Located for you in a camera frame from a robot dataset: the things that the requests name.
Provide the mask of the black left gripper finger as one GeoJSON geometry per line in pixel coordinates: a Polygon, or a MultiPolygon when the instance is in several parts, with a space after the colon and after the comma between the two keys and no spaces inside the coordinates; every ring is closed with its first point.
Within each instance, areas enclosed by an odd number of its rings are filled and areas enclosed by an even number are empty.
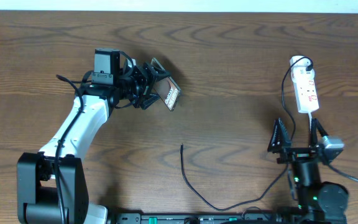
{"type": "Polygon", "coordinates": [[[145,77],[149,82],[159,82],[170,76],[170,72],[165,70],[159,61],[151,61],[144,63],[145,77]]]}
{"type": "Polygon", "coordinates": [[[149,106],[151,106],[153,103],[158,101],[160,97],[158,94],[151,93],[145,97],[143,97],[142,101],[140,102],[140,107],[142,110],[146,110],[149,106]]]}

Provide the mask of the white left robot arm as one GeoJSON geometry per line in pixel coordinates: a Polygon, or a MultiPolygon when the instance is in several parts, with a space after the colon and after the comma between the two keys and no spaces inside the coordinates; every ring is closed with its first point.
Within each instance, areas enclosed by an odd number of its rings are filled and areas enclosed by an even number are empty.
{"type": "Polygon", "coordinates": [[[37,153],[25,152],[17,161],[17,217],[21,223],[111,223],[108,208],[89,201],[83,160],[99,128],[120,100],[147,109],[158,100],[154,85],[168,77],[156,58],[143,66],[127,60],[123,67],[101,76],[86,72],[75,88],[73,107],[53,138],[37,153]]]}

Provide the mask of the Samsung Galaxy smartphone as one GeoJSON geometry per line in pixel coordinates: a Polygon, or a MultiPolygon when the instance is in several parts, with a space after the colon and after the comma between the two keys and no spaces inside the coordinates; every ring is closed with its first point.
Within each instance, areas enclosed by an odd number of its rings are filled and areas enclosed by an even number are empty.
{"type": "Polygon", "coordinates": [[[173,111],[181,95],[181,88],[172,78],[172,74],[156,58],[151,60],[151,66],[159,75],[153,89],[165,103],[165,106],[173,111]]]}

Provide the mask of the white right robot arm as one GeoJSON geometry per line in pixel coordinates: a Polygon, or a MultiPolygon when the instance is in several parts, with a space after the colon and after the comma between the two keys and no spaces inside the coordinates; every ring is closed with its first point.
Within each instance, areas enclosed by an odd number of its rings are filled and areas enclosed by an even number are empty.
{"type": "Polygon", "coordinates": [[[273,216],[276,223],[346,223],[349,192],[340,184],[323,182],[318,164],[325,166],[343,151],[341,139],[330,136],[316,118],[311,120],[310,145],[292,147],[282,120],[276,119],[267,151],[278,154],[279,164],[290,165],[297,207],[282,207],[273,216]]]}

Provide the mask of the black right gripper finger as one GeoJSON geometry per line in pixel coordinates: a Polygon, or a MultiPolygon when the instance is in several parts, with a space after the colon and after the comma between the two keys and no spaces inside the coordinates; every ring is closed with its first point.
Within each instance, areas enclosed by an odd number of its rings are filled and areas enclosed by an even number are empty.
{"type": "Polygon", "coordinates": [[[321,123],[318,121],[317,118],[312,118],[310,123],[310,133],[309,133],[309,146],[314,147],[318,143],[318,135],[320,134],[321,137],[325,137],[328,135],[326,130],[323,128],[321,123]]]}
{"type": "Polygon", "coordinates": [[[291,139],[288,131],[280,118],[276,119],[273,125],[273,133],[268,144],[268,152],[281,152],[291,147],[291,139]]]}

